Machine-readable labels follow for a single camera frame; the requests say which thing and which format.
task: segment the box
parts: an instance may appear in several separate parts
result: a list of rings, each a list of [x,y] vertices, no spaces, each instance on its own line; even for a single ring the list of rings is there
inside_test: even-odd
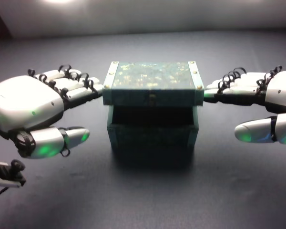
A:
[[[112,149],[193,151],[204,86],[196,62],[112,62],[104,82]]]

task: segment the chest lid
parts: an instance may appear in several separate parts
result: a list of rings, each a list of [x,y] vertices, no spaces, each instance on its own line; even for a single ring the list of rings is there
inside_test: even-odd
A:
[[[196,62],[112,62],[104,89],[104,105],[197,106],[204,85]]]

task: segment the robot's left hand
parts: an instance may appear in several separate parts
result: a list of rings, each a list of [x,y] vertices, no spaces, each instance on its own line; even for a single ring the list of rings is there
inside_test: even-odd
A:
[[[63,112],[101,97],[103,85],[62,65],[57,70],[17,76],[0,83],[0,135],[11,139],[25,158],[46,158],[70,149],[89,137],[83,127],[50,127]]]
[[[244,68],[235,68],[206,87],[204,101],[265,106],[278,115],[238,125],[236,138],[252,143],[286,144],[286,71],[281,66],[268,73],[247,73]]]

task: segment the black table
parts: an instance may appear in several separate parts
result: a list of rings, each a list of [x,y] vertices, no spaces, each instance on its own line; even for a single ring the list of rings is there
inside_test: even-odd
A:
[[[0,42],[0,81],[70,63],[104,81],[111,61],[193,60],[204,85],[235,67],[286,70],[286,33],[189,32]],[[27,184],[0,196],[0,229],[286,229],[286,146],[247,144],[241,122],[263,107],[204,104],[189,167],[123,165],[106,130],[102,99],[67,111],[57,127],[90,129],[68,158],[21,159],[0,138],[0,161],[26,164]]]

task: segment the robot's right hand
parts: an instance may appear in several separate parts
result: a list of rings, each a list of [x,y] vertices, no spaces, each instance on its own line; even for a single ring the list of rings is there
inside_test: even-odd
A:
[[[0,135],[11,139],[25,158],[67,156],[89,137],[89,130],[51,125],[64,111],[101,97],[102,88],[97,78],[69,65],[41,74],[30,69],[28,75],[5,80],[0,83]]]
[[[278,115],[238,125],[236,138],[252,143],[286,144],[286,71],[281,66],[268,73],[247,73],[243,68],[235,68],[206,87],[204,101],[265,106]]]

